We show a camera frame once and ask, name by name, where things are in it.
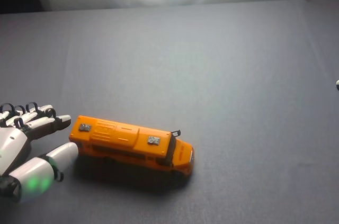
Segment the robotic hand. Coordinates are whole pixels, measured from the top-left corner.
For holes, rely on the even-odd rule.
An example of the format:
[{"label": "robotic hand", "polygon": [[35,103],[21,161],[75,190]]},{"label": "robotic hand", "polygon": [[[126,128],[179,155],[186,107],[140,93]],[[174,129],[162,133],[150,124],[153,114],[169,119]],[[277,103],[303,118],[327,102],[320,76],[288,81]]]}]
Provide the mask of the robotic hand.
[{"label": "robotic hand", "polygon": [[[4,111],[4,106],[11,109]],[[24,163],[30,142],[70,125],[70,116],[56,116],[51,105],[26,108],[5,103],[0,106],[0,197],[23,202],[45,192],[54,180],[62,181],[63,171],[78,156],[75,143],[66,143],[53,151]]]}]

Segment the gray table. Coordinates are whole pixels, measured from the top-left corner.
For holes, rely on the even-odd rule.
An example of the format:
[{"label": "gray table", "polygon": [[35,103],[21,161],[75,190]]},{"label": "gray table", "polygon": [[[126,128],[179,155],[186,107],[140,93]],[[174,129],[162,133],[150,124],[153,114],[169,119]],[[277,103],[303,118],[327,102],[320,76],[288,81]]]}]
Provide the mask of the gray table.
[{"label": "gray table", "polygon": [[0,16],[2,102],[181,129],[196,153],[184,188],[88,162],[1,223],[339,223],[338,52],[339,0]]}]

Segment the yellow school bus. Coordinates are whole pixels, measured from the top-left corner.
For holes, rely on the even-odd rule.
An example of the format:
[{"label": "yellow school bus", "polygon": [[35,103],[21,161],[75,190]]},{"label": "yellow school bus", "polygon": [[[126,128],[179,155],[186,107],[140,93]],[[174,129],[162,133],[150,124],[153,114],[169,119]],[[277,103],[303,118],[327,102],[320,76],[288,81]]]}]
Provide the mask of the yellow school bus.
[{"label": "yellow school bus", "polygon": [[194,149],[180,131],[162,131],[80,115],[69,135],[80,155],[111,158],[118,162],[189,176]]}]

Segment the toy vehicle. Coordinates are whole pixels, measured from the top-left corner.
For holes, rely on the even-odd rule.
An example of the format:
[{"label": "toy vehicle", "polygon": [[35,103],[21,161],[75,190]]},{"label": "toy vehicle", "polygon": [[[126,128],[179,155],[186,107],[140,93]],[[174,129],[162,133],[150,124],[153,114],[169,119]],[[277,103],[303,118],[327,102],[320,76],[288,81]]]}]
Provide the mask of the toy vehicle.
[{"label": "toy vehicle", "polygon": [[168,132],[79,116],[69,140],[77,144],[79,155],[111,158],[189,176],[194,164],[194,149],[176,138],[180,134],[180,131]]}]

